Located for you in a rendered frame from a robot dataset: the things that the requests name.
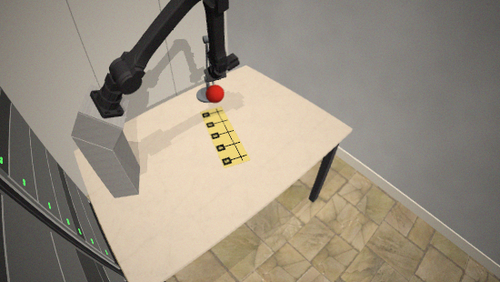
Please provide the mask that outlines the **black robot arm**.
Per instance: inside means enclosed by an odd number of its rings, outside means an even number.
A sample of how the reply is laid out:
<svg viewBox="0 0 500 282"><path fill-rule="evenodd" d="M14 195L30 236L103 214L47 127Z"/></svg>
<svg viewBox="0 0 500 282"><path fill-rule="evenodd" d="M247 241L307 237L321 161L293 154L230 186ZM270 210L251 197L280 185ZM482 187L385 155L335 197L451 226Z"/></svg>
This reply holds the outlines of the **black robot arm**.
<svg viewBox="0 0 500 282"><path fill-rule="evenodd" d="M125 111L120 106L122 94L130 95L139 89L146 65L154 52L199 1L201 0L170 0L132 50L123 52L111 63L104 85L90 94L102 118L124 114ZM229 8L229 0L203 0L203 5L209 42L207 57L211 64L207 69L209 75L213 73L220 77L227 69L230 71L240 65L234 53L226 56L225 51L224 11Z"/></svg>

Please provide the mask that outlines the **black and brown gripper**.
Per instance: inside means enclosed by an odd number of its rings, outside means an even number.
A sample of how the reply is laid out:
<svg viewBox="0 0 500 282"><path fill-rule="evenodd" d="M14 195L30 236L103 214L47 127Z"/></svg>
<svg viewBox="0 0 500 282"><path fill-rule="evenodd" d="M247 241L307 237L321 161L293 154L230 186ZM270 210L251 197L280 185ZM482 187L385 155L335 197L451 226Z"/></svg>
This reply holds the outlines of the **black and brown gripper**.
<svg viewBox="0 0 500 282"><path fill-rule="evenodd" d="M220 77L216 77L216 76L213 76L213 73L211 73L209 75L208 69L205 69L204 71L205 71L206 82L213 82L213 81L220 80L220 79L226 77L226 73Z"/></svg>

